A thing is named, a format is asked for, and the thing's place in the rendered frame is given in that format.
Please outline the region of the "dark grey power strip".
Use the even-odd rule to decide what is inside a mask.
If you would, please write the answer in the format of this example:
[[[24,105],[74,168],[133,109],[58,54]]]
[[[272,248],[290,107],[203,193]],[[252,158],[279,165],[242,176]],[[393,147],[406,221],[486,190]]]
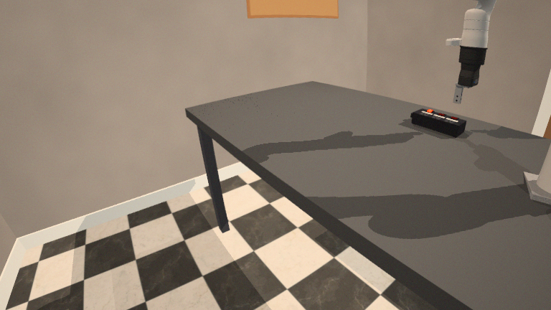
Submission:
[[[466,121],[457,117],[436,113],[431,109],[420,109],[412,112],[410,117],[413,124],[432,129],[453,137],[460,136],[466,127]]]

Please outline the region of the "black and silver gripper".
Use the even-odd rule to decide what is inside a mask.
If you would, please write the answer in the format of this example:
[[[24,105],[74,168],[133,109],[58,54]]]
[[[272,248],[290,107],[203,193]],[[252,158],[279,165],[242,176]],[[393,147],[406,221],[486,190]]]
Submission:
[[[488,31],[479,29],[464,29],[462,38],[447,39],[447,46],[459,46],[461,71],[456,83],[453,103],[460,104],[463,87],[478,85],[479,70],[484,65],[488,43]]]

